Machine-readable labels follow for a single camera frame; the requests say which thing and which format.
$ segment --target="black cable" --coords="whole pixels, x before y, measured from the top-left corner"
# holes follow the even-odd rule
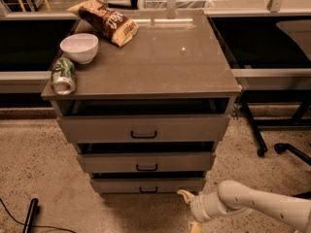
[[[9,212],[9,210],[7,209],[6,205],[4,204],[4,202],[2,201],[2,199],[0,198],[0,202],[4,208],[4,210],[7,212],[7,214],[11,217],[11,219],[18,223],[18,224],[21,224],[23,226],[29,226],[29,225],[26,225],[25,223],[22,223],[20,221],[17,221],[12,215],[11,213]],[[32,227],[36,227],[36,228],[49,228],[49,229],[56,229],[56,230],[61,230],[61,231],[67,231],[67,232],[71,232],[71,233],[77,233],[76,231],[73,231],[73,230],[70,230],[70,229],[65,229],[65,228],[58,228],[58,227],[53,227],[53,226],[41,226],[41,225],[32,225]]]

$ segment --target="table top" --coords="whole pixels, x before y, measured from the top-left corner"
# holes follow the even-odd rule
[[[237,84],[206,15],[200,11],[124,11],[138,32],[119,48],[100,37],[92,62],[79,65],[77,88],[57,95],[46,84],[49,100],[199,98],[238,95]],[[94,32],[81,21],[76,33]]]

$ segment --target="brown snack bag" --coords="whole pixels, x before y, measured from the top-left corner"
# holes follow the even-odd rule
[[[107,8],[104,0],[88,0],[69,8],[68,11],[86,20],[119,47],[128,43],[138,29],[135,21]]]

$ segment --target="black drawer handle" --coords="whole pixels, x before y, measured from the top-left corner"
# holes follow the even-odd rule
[[[133,130],[130,131],[130,136],[133,139],[154,139],[157,136],[157,131],[155,130],[155,133],[152,135],[136,135]]]
[[[155,168],[140,168],[138,164],[136,164],[137,171],[147,171],[147,172],[154,172],[157,170],[157,164],[155,165]]]
[[[141,186],[139,187],[139,191],[141,193],[156,193],[157,192],[157,186],[155,187],[154,190],[144,190]]]

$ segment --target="soda can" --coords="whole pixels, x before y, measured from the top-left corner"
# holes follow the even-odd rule
[[[76,70],[68,58],[58,58],[52,66],[52,89],[58,95],[68,95],[76,89]]]

